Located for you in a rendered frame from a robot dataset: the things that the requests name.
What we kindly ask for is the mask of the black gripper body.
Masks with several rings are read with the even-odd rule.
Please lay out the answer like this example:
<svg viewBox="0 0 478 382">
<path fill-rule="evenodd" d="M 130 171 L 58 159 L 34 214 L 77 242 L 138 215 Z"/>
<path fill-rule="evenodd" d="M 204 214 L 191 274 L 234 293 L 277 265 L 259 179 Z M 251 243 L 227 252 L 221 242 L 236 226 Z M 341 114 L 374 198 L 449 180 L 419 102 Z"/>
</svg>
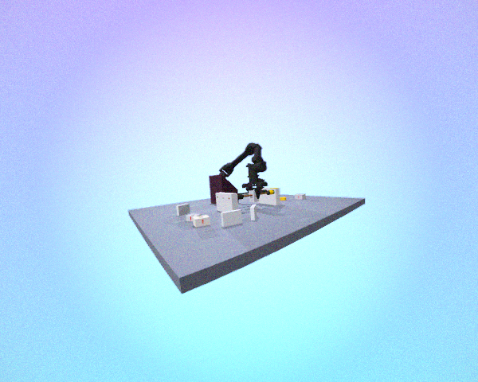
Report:
<svg viewBox="0 0 478 382">
<path fill-rule="evenodd" d="M 257 188 L 268 186 L 268 182 L 263 181 L 259 182 L 258 181 L 258 173 L 250 173 L 247 177 L 249 178 L 249 182 L 242 184 L 242 188 L 252 188 L 253 186 L 256 186 Z"/>
</svg>

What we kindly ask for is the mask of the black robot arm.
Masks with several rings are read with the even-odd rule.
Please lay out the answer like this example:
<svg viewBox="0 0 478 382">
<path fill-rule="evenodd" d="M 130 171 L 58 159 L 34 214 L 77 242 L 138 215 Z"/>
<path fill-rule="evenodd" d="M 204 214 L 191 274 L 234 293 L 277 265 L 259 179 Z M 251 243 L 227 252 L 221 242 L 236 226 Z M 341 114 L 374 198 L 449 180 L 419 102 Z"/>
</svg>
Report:
<svg viewBox="0 0 478 382">
<path fill-rule="evenodd" d="M 254 154 L 254 155 L 253 155 Z M 248 167 L 249 174 L 250 173 L 261 173 L 267 170 L 267 162 L 264 161 L 262 158 L 262 147 L 257 143 L 250 143 L 245 148 L 245 151 L 242 152 L 237 158 L 235 158 L 232 162 L 228 162 L 223 165 L 222 168 L 219 169 L 220 173 L 224 177 L 229 177 L 229 175 L 233 172 L 234 167 L 238 165 L 241 161 L 243 161 L 247 156 L 252 156 L 252 162 L 248 163 L 246 167 Z M 225 172 L 224 172 L 224 171 Z"/>
</svg>

